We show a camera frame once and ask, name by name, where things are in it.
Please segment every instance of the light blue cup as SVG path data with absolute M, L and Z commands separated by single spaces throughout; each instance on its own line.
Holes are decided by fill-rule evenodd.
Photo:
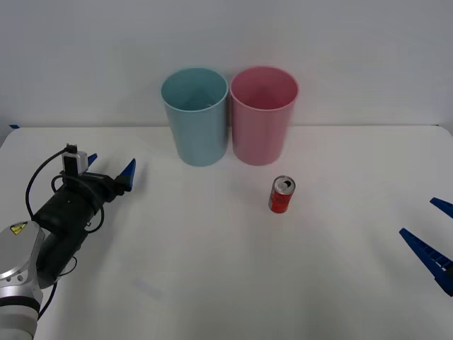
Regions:
M 193 166 L 207 166 L 227 149 L 228 82 L 211 69 L 182 69 L 161 89 L 179 157 Z

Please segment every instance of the tabletop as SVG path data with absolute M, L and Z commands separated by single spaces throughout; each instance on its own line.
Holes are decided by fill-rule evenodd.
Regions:
M 230 145 L 196 168 L 168 127 L 21 128 L 0 148 L 3 227 L 27 219 L 29 178 L 67 142 L 98 154 L 92 172 L 116 176 L 132 158 L 137 171 L 60 280 L 37 340 L 452 338 L 453 300 L 398 234 L 453 257 L 452 220 L 430 204 L 453 202 L 446 130 L 292 127 L 274 164 L 244 164 Z M 61 169 L 36 179 L 34 210 Z M 297 188 L 277 215 L 268 198 L 283 174 Z

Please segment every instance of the red can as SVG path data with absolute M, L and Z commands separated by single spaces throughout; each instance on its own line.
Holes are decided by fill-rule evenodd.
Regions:
M 296 182 L 289 176 L 278 176 L 272 184 L 269 208 L 277 214 L 288 210 L 289 201 L 296 189 Z

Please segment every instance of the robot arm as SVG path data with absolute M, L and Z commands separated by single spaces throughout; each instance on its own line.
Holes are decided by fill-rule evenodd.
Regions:
M 41 290 L 51 285 L 56 288 L 62 271 L 85 238 L 101 227 L 103 204 L 132 190 L 135 159 L 113 180 L 86 172 L 95 154 L 87 157 L 71 145 L 65 151 L 64 170 L 52 180 L 54 195 L 31 221 L 0 232 L 0 340 L 33 339 L 44 312 L 40 313 Z M 58 178 L 63 185 L 55 190 Z M 99 210 L 99 225 L 86 229 Z

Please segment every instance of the black cable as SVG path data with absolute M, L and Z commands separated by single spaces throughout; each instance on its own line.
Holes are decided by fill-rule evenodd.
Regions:
M 74 269 L 77 267 L 77 262 L 78 262 L 77 258 L 75 256 L 73 256 L 72 258 L 75 260 L 74 267 L 72 267 L 72 269 L 70 271 L 67 271 L 66 273 L 58 275 L 59 278 L 61 278 L 62 276 L 66 276 L 66 275 L 72 273 L 74 271 Z
M 35 181 L 35 179 L 38 176 L 38 174 L 40 173 L 40 171 L 46 165 L 48 165 L 53 159 L 57 158 L 59 155 L 65 153 L 65 152 L 66 152 L 66 149 L 63 149 L 61 151 L 58 151 L 56 154 L 54 154 L 50 158 L 48 158 L 44 163 L 42 163 L 40 165 L 40 167 L 38 169 L 36 169 L 33 176 L 31 176 L 30 182 L 28 182 L 27 190 L 25 191 L 25 205 L 27 206 L 27 210 L 28 210 L 28 213 L 30 214 L 31 219 L 33 219 L 33 211 L 31 210 L 31 206 L 30 206 L 30 190 L 31 190 L 31 186 L 33 185 L 33 182 Z
M 55 189 L 55 181 L 57 179 L 69 179 L 70 181 L 75 181 L 77 183 L 79 183 L 81 186 L 83 186 L 94 198 L 94 200 L 97 202 L 97 204 L 99 205 L 99 210 L 101 211 L 101 220 L 99 221 L 99 224 L 96 228 L 94 228 L 93 230 L 86 230 L 86 232 L 88 232 L 89 234 L 92 234 L 94 232 L 97 232 L 101 227 L 102 227 L 102 224 L 104 223 L 104 207 L 102 206 L 102 202 L 101 200 L 99 199 L 98 195 L 93 191 L 92 188 L 90 188 L 90 186 L 88 184 L 86 184 L 85 182 L 81 181 L 80 179 L 78 179 L 77 177 L 73 177 L 73 176 L 66 176 L 66 175 L 58 175 L 58 176 L 55 176 L 53 179 L 52 179 L 52 182 L 50 183 L 51 187 L 52 187 L 52 190 Z
M 47 302 L 45 303 L 44 307 L 40 310 L 40 312 L 38 314 L 38 320 L 41 318 L 41 316 L 44 315 L 45 311 L 50 306 L 50 303 L 52 302 L 52 299 L 54 298 L 55 291 L 57 290 L 57 284 L 58 284 L 58 282 L 54 283 L 54 287 L 52 288 L 52 292 L 50 292 L 49 300 L 47 300 Z

